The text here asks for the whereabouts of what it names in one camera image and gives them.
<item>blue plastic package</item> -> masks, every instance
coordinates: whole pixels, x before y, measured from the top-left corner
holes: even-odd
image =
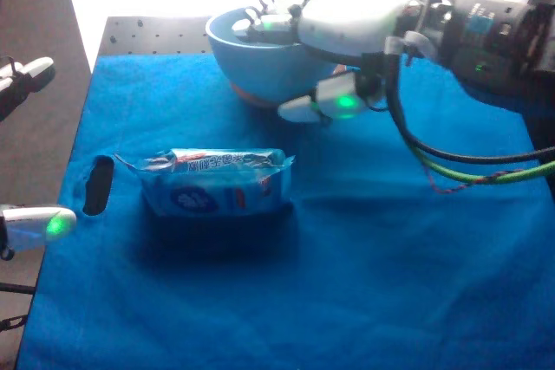
[[[289,201],[291,164],[279,149],[172,149],[123,162],[164,217],[225,217],[272,212]]]

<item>bowl rim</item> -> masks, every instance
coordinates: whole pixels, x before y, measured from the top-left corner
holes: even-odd
[[[228,13],[232,13],[238,10],[243,10],[244,8],[237,8],[234,10],[228,10],[227,12],[224,13],[219,13],[215,16],[212,16],[210,19],[208,19],[208,22],[206,22],[206,27],[205,27],[205,32],[208,36],[210,36],[212,39],[214,39],[215,41],[224,43],[226,45],[230,45],[233,47],[239,47],[239,48],[245,48],[245,49],[288,49],[291,47],[296,47],[298,45],[300,45],[300,43],[295,42],[292,43],[290,45],[276,45],[276,44],[269,44],[269,45],[245,45],[243,43],[235,43],[235,42],[231,42],[231,41],[226,41],[225,39],[220,38],[219,36],[214,35],[214,33],[211,31],[210,26],[212,25],[212,22],[214,22],[216,19],[218,19],[219,17],[226,15]]]

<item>blue bowl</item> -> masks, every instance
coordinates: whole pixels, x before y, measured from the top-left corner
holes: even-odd
[[[212,52],[234,89],[259,105],[279,104],[306,94],[333,73],[336,64],[317,59],[296,43],[274,45],[241,42],[232,25],[244,19],[243,9],[211,18],[206,24]]]

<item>robotic hand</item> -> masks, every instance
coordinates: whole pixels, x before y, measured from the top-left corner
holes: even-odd
[[[55,76],[54,62],[43,57],[26,65],[15,62],[0,68],[0,121],[30,93],[42,90]],[[0,259],[57,240],[75,228],[76,217],[59,205],[18,207],[0,204]]]
[[[321,80],[278,113],[296,122],[353,117],[387,98],[399,132],[422,164],[466,185],[504,184],[555,172],[555,162],[481,177],[454,172],[428,155],[468,164],[505,164],[553,157],[555,146],[507,156],[458,155],[419,141],[405,123],[397,79],[401,55],[453,72],[477,100],[513,111],[555,108],[555,0],[303,0],[286,14],[250,14],[235,23],[244,42],[298,42],[331,62],[358,67]]]

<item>brown floor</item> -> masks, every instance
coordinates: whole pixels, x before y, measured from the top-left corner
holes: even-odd
[[[0,54],[55,61],[56,78],[0,124],[0,203],[57,200],[90,71],[71,0],[3,0]],[[42,250],[0,261],[0,282],[34,285]],[[0,319],[23,315],[30,296],[0,293]],[[0,333],[0,370],[13,367],[22,330]]]

